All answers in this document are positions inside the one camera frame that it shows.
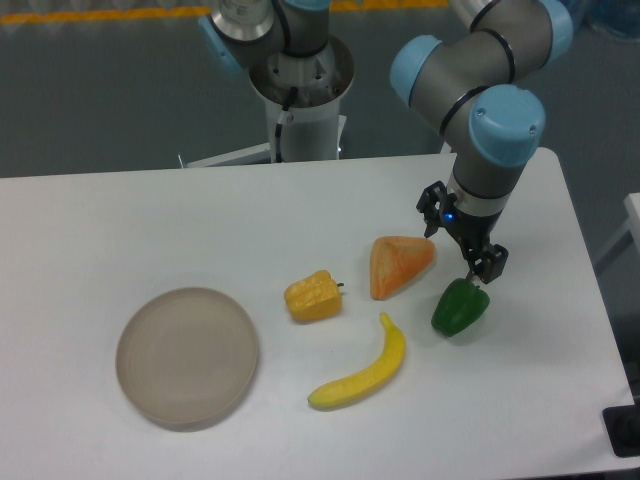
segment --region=robotic arm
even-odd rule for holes
[[[452,45],[432,36],[410,41],[393,62],[391,84],[457,152],[447,185],[434,183],[418,201],[425,236],[444,228],[469,265],[467,278],[489,283],[508,257],[491,230],[545,125],[540,101],[509,84],[562,55],[573,26],[556,0],[451,4],[470,35]]]
[[[341,97],[353,59],[329,35],[330,0],[216,0],[200,19],[207,45],[231,73],[249,69],[265,102],[272,162],[338,156]]]

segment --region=yellow floor line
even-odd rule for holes
[[[332,12],[354,10],[389,10],[395,8],[446,7],[447,0],[364,0],[358,5],[353,0],[341,0],[331,3]]]
[[[443,7],[446,5],[448,5],[447,0],[364,0],[361,4],[357,4],[353,0],[339,0],[331,3],[330,10],[340,12],[395,8]],[[210,10],[207,7],[176,7],[172,10],[165,10],[164,8],[134,8],[124,12],[120,10],[90,10],[87,12],[51,12],[45,15],[39,15],[37,13],[11,13],[0,17],[0,24],[199,17],[206,15],[209,11]]]

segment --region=light blue joint cap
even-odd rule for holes
[[[569,50],[573,39],[573,22],[567,8],[558,0],[538,1],[545,6],[551,18],[553,42],[551,44],[551,53],[547,60],[547,63],[549,63]]]
[[[284,3],[300,10],[320,12],[329,8],[331,0],[284,0]]]
[[[501,167],[526,164],[540,145],[545,114],[540,100],[515,85],[482,92],[469,116],[469,134],[478,151]]]
[[[431,52],[442,43],[431,35],[421,35],[407,43],[398,52],[391,65],[389,80],[402,101],[410,106],[413,86],[418,79],[424,62]]]
[[[202,33],[205,37],[205,42],[211,54],[220,62],[222,67],[228,72],[232,74],[241,73],[243,68],[236,61],[236,59],[231,55],[229,49],[224,44],[218,32],[211,26],[209,23],[209,19],[207,17],[200,17],[198,20],[198,25],[202,30]]]

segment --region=yellow bell pepper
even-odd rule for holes
[[[331,274],[320,270],[290,285],[284,292],[284,300],[294,320],[308,322],[335,315],[342,310],[342,296]]]

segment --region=gray floor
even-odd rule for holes
[[[346,155],[439,151],[438,137],[391,90],[388,72],[416,35],[464,35],[455,16],[344,12],[331,22],[356,62],[343,102]],[[0,72],[3,177],[177,168],[178,153],[190,162],[266,141],[248,79],[212,61],[195,18],[2,26]],[[546,107],[543,145],[561,159],[593,254],[625,219],[624,197],[640,192],[640,45],[582,28],[565,57],[521,86]],[[599,280],[623,359],[640,359],[637,251]]]

